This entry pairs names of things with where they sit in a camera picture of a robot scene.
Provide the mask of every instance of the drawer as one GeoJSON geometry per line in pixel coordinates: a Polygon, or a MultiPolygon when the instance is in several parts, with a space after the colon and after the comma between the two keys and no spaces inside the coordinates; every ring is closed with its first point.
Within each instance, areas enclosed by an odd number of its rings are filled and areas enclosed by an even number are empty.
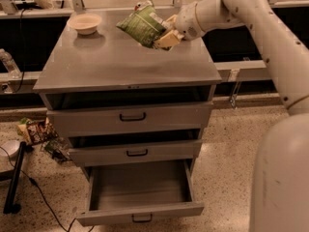
{"type": "Polygon", "coordinates": [[[98,146],[70,149],[77,166],[97,166],[158,160],[198,158],[202,140],[98,146]]]}
{"type": "Polygon", "coordinates": [[[207,125],[212,102],[144,105],[48,111],[47,116],[63,137],[198,129],[207,125]]]}
{"type": "Polygon", "coordinates": [[[201,215],[184,160],[93,167],[83,226],[201,215]]]}

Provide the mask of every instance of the cabinet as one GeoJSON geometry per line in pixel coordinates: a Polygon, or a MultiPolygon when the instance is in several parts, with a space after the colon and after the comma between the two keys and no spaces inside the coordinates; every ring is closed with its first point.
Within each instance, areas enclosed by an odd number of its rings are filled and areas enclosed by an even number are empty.
{"type": "Polygon", "coordinates": [[[89,181],[78,221],[200,215],[191,173],[221,80],[207,49],[201,39],[147,49],[115,26],[130,11],[90,12],[102,17],[98,31],[80,36],[66,27],[34,87],[89,181]]]}

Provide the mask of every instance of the plastic bottle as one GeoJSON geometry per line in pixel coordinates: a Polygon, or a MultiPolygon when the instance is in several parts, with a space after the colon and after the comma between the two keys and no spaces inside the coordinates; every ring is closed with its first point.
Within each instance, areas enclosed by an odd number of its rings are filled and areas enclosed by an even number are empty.
{"type": "Polygon", "coordinates": [[[4,49],[0,49],[0,60],[9,73],[9,79],[20,79],[21,72],[11,54],[4,49]]]}

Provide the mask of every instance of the terrazzo floor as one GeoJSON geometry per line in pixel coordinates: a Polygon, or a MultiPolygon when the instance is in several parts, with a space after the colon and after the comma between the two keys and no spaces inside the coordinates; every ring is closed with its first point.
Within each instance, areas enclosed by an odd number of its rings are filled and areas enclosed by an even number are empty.
{"type": "MultiPolygon", "coordinates": [[[[288,116],[275,94],[238,97],[233,109],[227,98],[215,98],[204,144],[193,170],[195,197],[205,203],[198,217],[182,217],[141,224],[95,226],[99,232],[244,232],[248,231],[250,192],[255,155],[268,129],[288,116]]],[[[22,140],[16,125],[23,117],[44,119],[44,109],[0,112],[0,145],[22,140]]],[[[8,158],[0,158],[0,171],[12,169],[8,158]]],[[[85,211],[88,182],[71,161],[56,162],[40,146],[25,155],[22,169],[34,178],[49,205],[66,230],[85,211]]],[[[0,183],[0,210],[3,211],[9,181],[0,183]]],[[[37,188],[20,175],[15,202],[19,213],[0,214],[0,231],[65,231],[42,200],[37,188]]],[[[72,232],[89,231],[75,221],[72,232]]]]}

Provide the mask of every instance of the drawer handle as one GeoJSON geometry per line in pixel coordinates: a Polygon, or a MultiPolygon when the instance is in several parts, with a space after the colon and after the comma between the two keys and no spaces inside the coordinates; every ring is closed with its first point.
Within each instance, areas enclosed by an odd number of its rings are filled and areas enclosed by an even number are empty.
{"type": "Polygon", "coordinates": [[[141,116],[124,116],[123,114],[120,114],[119,119],[123,122],[142,121],[146,119],[146,112],[143,112],[141,116]]]}
{"type": "Polygon", "coordinates": [[[139,152],[130,152],[130,151],[126,151],[126,155],[128,156],[128,157],[144,157],[144,156],[146,156],[148,154],[148,149],[146,149],[144,152],[141,152],[141,151],[139,151],[139,152]]]}
{"type": "Polygon", "coordinates": [[[150,214],[148,219],[136,219],[134,215],[132,215],[132,221],[136,223],[144,223],[144,222],[151,222],[153,220],[153,214],[150,214]]]}

